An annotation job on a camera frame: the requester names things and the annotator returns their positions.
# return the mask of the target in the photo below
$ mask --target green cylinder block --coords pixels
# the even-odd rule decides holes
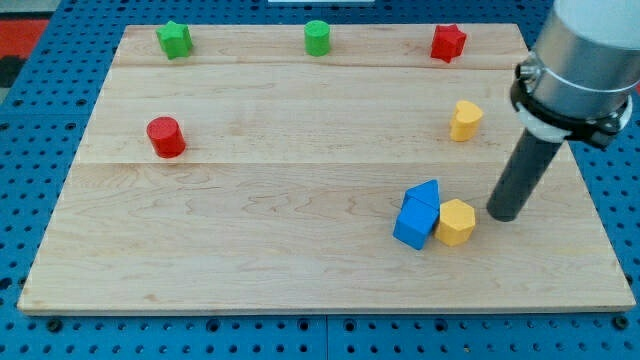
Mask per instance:
[[[304,45],[311,56],[326,55],[331,50],[329,24],[320,20],[309,21],[304,26]]]

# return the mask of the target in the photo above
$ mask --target black cylindrical end effector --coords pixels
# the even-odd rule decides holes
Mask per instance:
[[[487,203],[494,219],[515,220],[560,146],[524,130]]]

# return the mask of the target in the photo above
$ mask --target toy block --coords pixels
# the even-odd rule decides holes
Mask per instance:
[[[432,208],[440,209],[440,195],[438,194],[438,180],[429,180],[424,184],[412,187],[404,193],[402,206],[407,203],[410,198],[414,198]]]
[[[416,250],[424,247],[427,237],[438,220],[438,210],[409,198],[400,210],[393,236]]]
[[[450,63],[451,59],[462,54],[466,40],[467,34],[460,31],[457,25],[436,25],[431,44],[431,57]]]
[[[329,24],[320,20],[309,21],[304,26],[304,47],[311,56],[323,56],[331,50]]]
[[[475,226],[473,207],[462,200],[453,199],[440,205],[440,221],[434,237],[448,246],[460,245],[469,240]]]
[[[167,54],[169,60],[189,56],[189,50],[193,44],[187,25],[169,21],[167,25],[156,29],[156,35],[160,48]]]
[[[451,132],[449,136],[453,141],[467,141],[478,132],[480,120],[484,113],[478,105],[467,100],[460,100],[456,103],[453,117],[449,122]]]
[[[147,136],[156,154],[162,158],[176,157],[186,147],[178,122],[168,116],[153,119],[147,125]]]

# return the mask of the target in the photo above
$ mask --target red star block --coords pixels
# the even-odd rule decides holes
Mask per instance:
[[[451,59],[460,56],[464,48],[467,34],[458,29],[456,25],[436,25],[431,45],[431,57],[451,62]]]

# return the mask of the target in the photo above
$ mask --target red surface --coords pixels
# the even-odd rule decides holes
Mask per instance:
[[[178,122],[168,116],[153,119],[147,125],[147,135],[156,154],[163,158],[176,157],[186,147]]]
[[[48,24],[49,20],[0,20],[0,58],[28,58]]]
[[[436,25],[431,45],[431,57],[451,62],[456,56],[462,54],[467,34],[458,29],[456,25]]]

